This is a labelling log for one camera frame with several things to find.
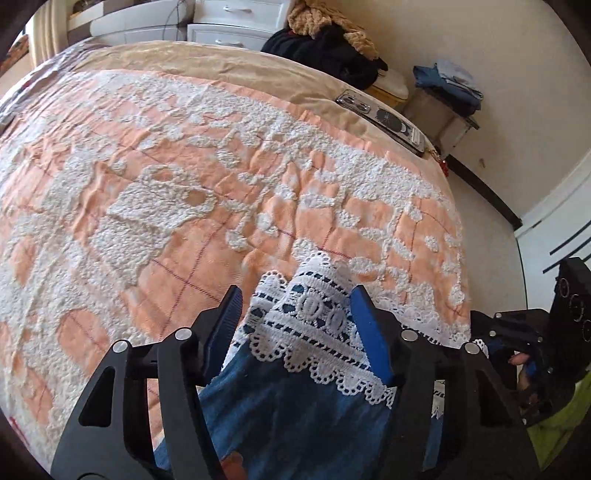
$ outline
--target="drawer handle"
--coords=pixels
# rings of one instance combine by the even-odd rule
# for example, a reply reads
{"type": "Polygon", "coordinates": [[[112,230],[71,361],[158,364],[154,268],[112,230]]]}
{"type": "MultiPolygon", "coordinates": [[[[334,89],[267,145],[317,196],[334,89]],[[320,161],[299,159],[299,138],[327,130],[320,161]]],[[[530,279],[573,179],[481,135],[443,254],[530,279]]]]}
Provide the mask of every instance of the drawer handle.
{"type": "Polygon", "coordinates": [[[216,40],[216,45],[221,45],[222,47],[243,47],[244,43],[239,41],[216,40]]]}
{"type": "Polygon", "coordinates": [[[234,12],[244,12],[246,14],[252,13],[252,10],[250,8],[232,8],[232,7],[229,7],[226,5],[223,9],[225,12],[231,12],[231,13],[234,13],[234,12]]]}

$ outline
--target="orange and white blanket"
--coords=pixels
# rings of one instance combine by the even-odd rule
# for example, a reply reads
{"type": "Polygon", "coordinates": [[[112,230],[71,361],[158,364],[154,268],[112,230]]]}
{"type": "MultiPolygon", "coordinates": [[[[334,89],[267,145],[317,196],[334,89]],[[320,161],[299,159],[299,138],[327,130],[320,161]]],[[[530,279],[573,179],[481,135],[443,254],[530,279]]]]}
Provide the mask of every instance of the orange and white blanket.
{"type": "MultiPolygon", "coordinates": [[[[67,73],[0,137],[0,406],[45,466],[119,338],[323,251],[435,341],[469,338],[461,226],[416,163],[301,106],[156,72],[67,73]]],[[[149,389],[152,434],[161,434],[149,389]]]]}

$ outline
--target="black cord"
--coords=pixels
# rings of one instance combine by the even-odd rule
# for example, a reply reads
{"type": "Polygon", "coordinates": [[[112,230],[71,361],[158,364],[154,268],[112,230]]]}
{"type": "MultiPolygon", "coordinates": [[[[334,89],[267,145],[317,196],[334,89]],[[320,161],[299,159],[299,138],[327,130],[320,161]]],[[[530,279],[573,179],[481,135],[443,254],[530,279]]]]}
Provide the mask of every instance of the black cord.
{"type": "Polygon", "coordinates": [[[176,22],[176,26],[177,26],[177,31],[174,33],[174,39],[176,41],[178,41],[178,23],[181,21],[181,14],[178,11],[178,8],[180,7],[181,4],[185,3],[186,0],[177,0],[177,4],[174,6],[174,8],[170,11],[170,13],[168,14],[168,17],[166,18],[166,22],[164,23],[164,28],[162,29],[162,40],[164,40],[164,35],[166,34],[166,27],[168,27],[168,20],[170,20],[170,16],[174,13],[174,11],[177,11],[177,22],[176,22]]]}
{"type": "Polygon", "coordinates": [[[527,302],[527,283],[525,282],[525,268],[523,268],[523,257],[521,256],[521,248],[519,247],[519,240],[515,239],[517,243],[517,251],[519,252],[519,261],[521,262],[521,274],[523,275],[523,288],[525,290],[525,309],[528,310],[530,307],[527,302]]]}

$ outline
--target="brown plush fabric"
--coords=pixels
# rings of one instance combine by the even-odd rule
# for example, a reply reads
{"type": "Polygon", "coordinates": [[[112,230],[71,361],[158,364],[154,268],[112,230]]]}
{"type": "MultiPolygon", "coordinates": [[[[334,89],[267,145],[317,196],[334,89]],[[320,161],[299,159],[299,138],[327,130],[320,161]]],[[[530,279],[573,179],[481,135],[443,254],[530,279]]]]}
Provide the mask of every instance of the brown plush fabric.
{"type": "Polygon", "coordinates": [[[4,75],[10,67],[29,53],[29,36],[23,35],[12,47],[8,50],[6,57],[0,63],[0,77],[4,75]]]}
{"type": "Polygon", "coordinates": [[[309,35],[312,38],[315,38],[320,29],[327,25],[332,23],[339,25],[347,32],[345,39],[361,55],[369,60],[379,58],[377,48],[362,27],[355,25],[340,11],[329,7],[320,0],[299,0],[287,21],[295,33],[309,35]]]}

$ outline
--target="silver screw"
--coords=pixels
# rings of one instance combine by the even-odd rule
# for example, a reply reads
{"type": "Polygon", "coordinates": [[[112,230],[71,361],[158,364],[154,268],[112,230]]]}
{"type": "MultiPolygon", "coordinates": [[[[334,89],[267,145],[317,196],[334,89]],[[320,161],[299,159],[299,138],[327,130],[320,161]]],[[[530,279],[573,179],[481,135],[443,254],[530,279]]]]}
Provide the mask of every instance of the silver screw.
{"type": "Polygon", "coordinates": [[[127,342],[125,340],[119,340],[113,345],[113,351],[115,353],[125,352],[127,350],[127,342]]]}
{"type": "Polygon", "coordinates": [[[193,334],[193,332],[191,331],[190,328],[181,328],[180,330],[177,330],[174,334],[174,337],[177,340],[187,340],[189,338],[191,338],[191,335],[193,334]]]}
{"type": "Polygon", "coordinates": [[[464,348],[470,355],[478,355],[480,353],[480,347],[475,343],[467,343],[464,348]]]}
{"type": "Polygon", "coordinates": [[[402,332],[402,334],[400,334],[400,336],[407,342],[415,342],[418,339],[418,333],[414,330],[405,330],[402,332]]]}

